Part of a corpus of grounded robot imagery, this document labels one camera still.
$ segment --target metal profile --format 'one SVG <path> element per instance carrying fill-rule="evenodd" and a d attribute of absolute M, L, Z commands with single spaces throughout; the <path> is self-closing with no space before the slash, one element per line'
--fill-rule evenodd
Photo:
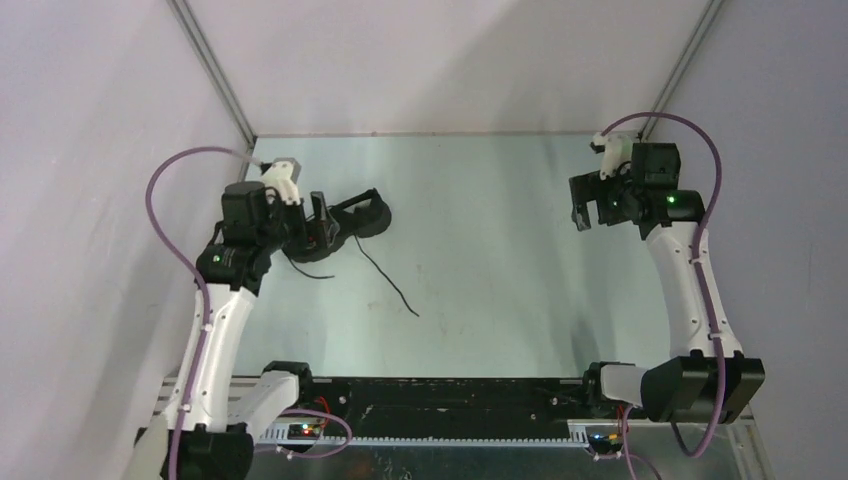
<path fill-rule="evenodd" d="M 692 65 L 692 59 L 704 43 L 704 39 L 710 32 L 713 24 L 715 24 L 715 20 L 725 3 L 725 0 L 709 0 L 707 2 L 707 5 L 704 7 L 704 11 L 701 12 L 701 17 L 698 19 L 698 23 L 695 25 L 695 29 L 692 30 L 692 34 L 686 41 L 683 51 L 680 52 L 680 56 L 677 58 L 677 62 L 674 64 L 671 74 L 668 76 L 662 90 L 660 90 L 660 94 L 654 101 L 653 106 L 651 106 L 652 112 L 664 112 L 666 107 L 668 107 L 671 97 L 680 85 L 680 81 L 684 74 Z M 658 118 L 648 118 L 645 121 L 645 124 L 639 130 L 638 134 L 642 141 L 648 140 L 651 134 L 654 133 L 657 121 L 659 121 Z"/>
<path fill-rule="evenodd" d="M 189 6 L 187 0 L 168 0 L 168 4 L 171 6 L 174 16 L 179 21 L 186 37 L 188 37 L 192 48 L 197 53 L 203 69 L 209 74 L 209 79 L 212 81 L 215 91 L 218 92 L 221 101 L 224 102 L 224 106 L 236 123 L 245 142 L 247 142 L 248 148 L 253 148 L 256 144 L 256 133 L 250 127 L 250 123 L 247 121 L 247 117 L 233 92 L 233 88 L 230 86 L 230 82 L 227 81 L 227 77 L 224 75 L 218 59 L 215 58 L 215 53 L 209 46 L 209 42 L 206 40 L 206 36 L 200 28 L 200 24 L 197 22 L 191 6 Z"/>

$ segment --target purple cable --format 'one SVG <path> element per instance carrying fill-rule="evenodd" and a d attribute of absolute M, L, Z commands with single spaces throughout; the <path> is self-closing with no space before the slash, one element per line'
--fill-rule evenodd
<path fill-rule="evenodd" d="M 229 148 L 224 147 L 195 147 L 190 148 L 188 150 L 183 150 L 182 152 L 172 156 L 171 158 L 165 160 L 159 168 L 153 172 L 153 175 L 150 177 L 150 181 L 147 183 L 147 191 L 144 194 L 144 205 L 147 207 L 147 217 L 150 219 L 150 224 L 153 226 L 153 230 L 156 231 L 156 235 L 159 236 L 159 239 L 162 240 L 162 243 L 168 247 L 168 250 L 174 254 L 175 257 L 182 263 L 194 276 L 195 282 L 197 282 L 197 287 L 200 289 L 200 294 L 203 297 L 203 320 L 201 322 L 202 326 L 210 325 L 212 323 L 212 319 L 209 315 L 210 308 L 210 299 L 209 299 L 209 287 L 206 285 L 206 282 L 203 281 L 203 277 L 200 275 L 200 272 L 194 267 L 194 264 L 180 252 L 180 249 L 176 247 L 176 245 L 171 242 L 165 232 L 162 230 L 162 226 L 159 225 L 159 220 L 156 219 L 156 213 L 153 212 L 153 187 L 156 186 L 156 182 L 159 180 L 159 177 L 162 175 L 162 172 L 165 171 L 168 167 L 173 165 L 177 160 L 188 157 L 190 155 L 194 155 L 196 153 L 204 153 L 204 152 L 219 152 L 226 153 L 228 155 L 232 155 L 234 157 L 239 158 L 242 161 L 253 163 L 259 165 L 259 161 L 245 155 L 243 153 L 236 152 L 235 150 L 231 150 Z M 191 366 L 189 367 L 188 375 L 186 378 L 186 384 L 183 387 L 183 396 L 180 400 L 180 407 L 182 405 L 187 405 L 191 402 L 191 389 L 194 386 L 194 382 L 197 377 L 197 369 L 200 366 L 200 358 L 203 355 L 203 348 L 206 346 L 206 336 L 207 332 L 205 329 L 200 329 L 200 335 L 197 339 L 197 347 L 194 350 L 194 356 L 191 359 Z M 171 448 L 168 452 L 168 478 L 171 480 L 176 480 L 177 478 L 177 456 L 180 451 L 180 435 L 182 435 L 183 423 L 185 422 L 185 410 L 182 408 L 177 409 L 177 420 L 174 425 L 174 436 L 171 439 Z"/>
<path fill-rule="evenodd" d="M 710 196 L 710 203 L 707 205 L 707 210 L 704 213 L 704 218 L 701 219 L 701 222 L 698 224 L 697 228 L 695 228 L 695 234 L 692 239 L 692 264 L 695 267 L 695 276 L 698 278 L 698 285 L 701 288 L 701 295 L 704 297 L 704 305 L 707 310 L 707 320 L 710 325 L 710 334 L 712 335 L 713 348 L 715 350 L 716 363 L 718 363 L 718 385 L 716 388 L 716 399 L 715 405 L 713 406 L 713 413 L 710 418 L 710 422 L 707 424 L 707 430 L 704 432 L 704 437 L 698 443 L 695 451 L 690 451 L 686 444 L 683 442 L 683 438 L 680 435 L 680 429 L 677 428 L 675 423 L 671 424 L 671 428 L 674 431 L 674 436 L 677 439 L 677 444 L 680 445 L 680 448 L 683 450 L 687 456 L 692 458 L 699 458 L 704 452 L 707 450 L 710 442 L 712 441 L 713 435 L 715 434 L 716 427 L 718 426 L 719 419 L 721 418 L 721 410 L 724 406 L 724 393 L 727 388 L 727 366 L 724 361 L 724 348 L 721 344 L 721 338 L 719 334 L 721 330 L 718 325 L 718 319 L 716 318 L 715 306 L 713 305 L 712 295 L 710 294 L 709 286 L 707 285 L 707 277 L 704 274 L 704 268 L 701 265 L 701 262 L 697 260 L 701 257 L 701 237 L 704 235 L 704 229 L 707 228 L 707 223 L 710 220 L 710 217 L 713 214 L 713 209 L 715 208 L 715 204 L 718 201 L 718 194 L 721 190 L 721 180 L 722 180 L 722 171 L 721 171 L 721 156 L 718 153 L 718 148 L 716 147 L 713 140 L 707 135 L 701 127 L 693 123 L 691 120 L 687 120 L 683 117 L 671 114 L 671 113 L 662 113 L 662 112 L 639 112 L 634 113 L 632 115 L 627 115 L 619 120 L 613 122 L 610 126 L 608 126 L 601 135 L 609 134 L 612 129 L 621 125 L 624 122 L 636 119 L 636 118 L 646 118 L 646 117 L 654 117 L 654 118 L 663 118 L 666 120 L 673 120 L 677 123 L 681 123 L 690 129 L 694 130 L 695 133 L 700 135 L 704 142 L 706 142 L 707 146 L 710 148 L 710 152 L 713 155 L 713 160 L 715 160 L 715 169 L 716 169 L 716 180 L 715 186 L 713 187 L 713 194 Z M 632 406 L 628 407 L 627 411 L 624 415 L 624 449 L 627 450 L 627 414 L 630 412 Z M 627 463 L 630 468 L 631 475 L 633 474 L 633 467 L 628 460 Z"/>
<path fill-rule="evenodd" d="M 277 452 L 278 451 L 277 449 L 279 448 L 281 450 L 281 453 L 285 452 L 286 455 L 291 455 L 292 457 L 297 457 L 297 458 L 326 458 L 326 457 L 329 457 L 330 455 L 335 455 L 335 454 L 341 452 L 342 450 L 347 448 L 348 445 L 350 445 L 351 441 L 353 441 L 353 430 L 351 430 L 350 425 L 348 425 L 348 423 L 345 422 L 341 417 L 337 417 L 337 416 L 333 415 L 332 413 L 319 412 L 317 410 L 303 410 L 303 409 L 300 409 L 300 408 L 291 408 L 291 409 L 285 410 L 282 413 L 282 415 L 309 415 L 309 416 L 312 416 L 312 417 L 320 417 L 320 418 L 326 418 L 327 420 L 332 420 L 332 421 L 338 423 L 339 425 L 341 425 L 342 428 L 345 429 L 345 433 L 347 435 L 347 438 L 345 439 L 344 443 L 342 443 L 338 447 L 334 448 L 333 450 L 330 450 L 329 452 L 324 452 L 324 453 L 313 453 L 313 454 L 298 453 L 298 452 L 293 452 L 291 450 L 286 450 L 279 445 L 268 446 L 266 448 L 257 448 L 256 450 L 254 450 L 254 453 L 272 453 L 272 452 Z"/>

